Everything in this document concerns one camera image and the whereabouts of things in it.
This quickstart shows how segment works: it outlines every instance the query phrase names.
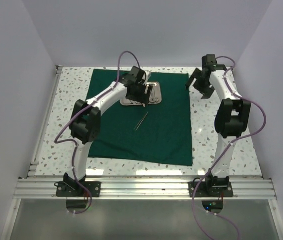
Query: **white wall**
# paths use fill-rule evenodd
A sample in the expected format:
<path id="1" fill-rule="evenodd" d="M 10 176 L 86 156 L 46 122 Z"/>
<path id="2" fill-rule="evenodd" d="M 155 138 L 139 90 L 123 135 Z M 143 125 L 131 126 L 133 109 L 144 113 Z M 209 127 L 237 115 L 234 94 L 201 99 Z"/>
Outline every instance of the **white wall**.
<path id="1" fill-rule="evenodd" d="M 271 0 L 23 0 L 55 65 L 146 66 L 239 59 Z"/>
<path id="2" fill-rule="evenodd" d="M 261 170 L 272 178 L 283 215 L 283 0 L 273 0 L 240 58 L 236 81 L 241 93 L 260 102 L 268 124 L 254 140 Z M 262 124 L 257 109 L 251 126 Z"/>
<path id="3" fill-rule="evenodd" d="M 0 0 L 0 236 L 31 161 L 55 66 L 21 0 Z"/>

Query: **speckled white table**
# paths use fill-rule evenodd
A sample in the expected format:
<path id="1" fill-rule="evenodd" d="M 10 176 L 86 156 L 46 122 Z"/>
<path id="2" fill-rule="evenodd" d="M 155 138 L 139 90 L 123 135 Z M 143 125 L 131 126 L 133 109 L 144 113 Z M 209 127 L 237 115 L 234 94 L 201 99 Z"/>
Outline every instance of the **speckled white table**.
<path id="1" fill-rule="evenodd" d="M 62 127 L 71 119 L 75 102 L 85 100 L 94 69 L 116 70 L 115 67 L 64 67 L 59 80 L 48 126 L 37 161 L 35 176 L 62 176 L 70 169 L 74 150 L 72 143 L 54 144 Z M 194 67 L 143 67 L 158 73 L 192 74 Z M 189 89 L 192 126 L 193 166 L 163 165 L 135 160 L 89 158 L 86 173 L 89 176 L 195 176 L 204 175 L 214 160 L 217 147 L 217 133 L 214 121 L 220 106 L 216 94 L 210 99 L 193 87 Z M 62 139 L 70 138 L 66 130 Z M 230 165 L 230 174 L 236 176 L 261 176 L 261 169 L 250 138 L 237 143 Z"/>

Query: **metal tray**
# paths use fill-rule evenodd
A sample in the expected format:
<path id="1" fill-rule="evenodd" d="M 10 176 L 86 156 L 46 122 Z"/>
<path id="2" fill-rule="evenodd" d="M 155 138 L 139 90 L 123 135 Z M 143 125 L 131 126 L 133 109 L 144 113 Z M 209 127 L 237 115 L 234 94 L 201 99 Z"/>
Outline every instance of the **metal tray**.
<path id="1" fill-rule="evenodd" d="M 149 98 L 149 105 L 160 104 L 163 101 L 161 85 L 157 81 L 149 81 L 147 85 L 152 86 L 152 91 Z M 140 106 L 140 102 L 131 101 L 126 98 L 120 100 L 120 104 L 123 106 Z"/>

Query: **glass panel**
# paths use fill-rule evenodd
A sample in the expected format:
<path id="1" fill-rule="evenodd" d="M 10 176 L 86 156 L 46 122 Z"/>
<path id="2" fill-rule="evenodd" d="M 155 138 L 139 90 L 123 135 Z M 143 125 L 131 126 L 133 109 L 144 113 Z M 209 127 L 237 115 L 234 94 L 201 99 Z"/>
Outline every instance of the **glass panel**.
<path id="1" fill-rule="evenodd" d="M 218 240 L 236 240 L 233 226 L 196 210 L 205 229 Z M 239 227 L 243 240 L 279 240 L 267 200 L 225 201 L 222 215 Z M 208 240 L 199 229 L 189 200 L 95 200 L 74 216 L 66 201 L 23 200 L 12 240 Z"/>

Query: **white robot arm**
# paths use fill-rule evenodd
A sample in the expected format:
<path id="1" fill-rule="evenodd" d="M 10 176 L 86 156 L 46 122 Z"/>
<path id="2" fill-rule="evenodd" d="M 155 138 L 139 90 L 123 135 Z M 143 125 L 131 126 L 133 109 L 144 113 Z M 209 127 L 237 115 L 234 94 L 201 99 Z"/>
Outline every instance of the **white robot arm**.
<path id="1" fill-rule="evenodd" d="M 193 87 L 198 90 L 204 99 L 209 99 L 216 90 L 221 101 L 215 118 L 215 130 L 218 133 L 218 143 L 215 153 L 215 160 L 225 151 L 225 148 L 236 138 L 239 138 L 246 131 L 251 110 L 251 103 L 236 96 L 237 90 L 233 86 L 233 76 L 228 73 L 225 82 L 224 74 L 227 70 L 225 65 L 217 63 L 215 55 L 202 57 L 202 70 L 196 68 L 191 75 L 186 87 L 189 88 L 196 79 Z M 202 191 L 208 197 L 220 196 L 228 189 L 232 189 L 230 180 L 230 164 L 232 161 L 236 143 L 226 151 L 223 157 L 211 170 L 210 175 L 205 179 Z M 233 197 L 233 191 L 228 192 L 228 197 Z"/>
<path id="2" fill-rule="evenodd" d="M 102 115 L 111 106 L 124 98 L 148 105 L 153 89 L 151 85 L 147 85 L 150 77 L 150 72 L 146 74 L 145 71 L 134 66 L 130 73 L 120 76 L 118 82 L 114 81 L 97 96 L 86 101 L 78 100 L 75 103 L 71 118 L 89 105 L 92 105 L 92 107 L 83 112 L 69 126 L 71 136 L 77 142 L 77 152 L 70 170 L 63 176 L 63 181 L 56 183 L 58 187 L 57 197 L 76 197 L 83 194 L 76 178 L 80 184 L 86 184 L 88 155 L 94 140 L 100 133 Z"/>

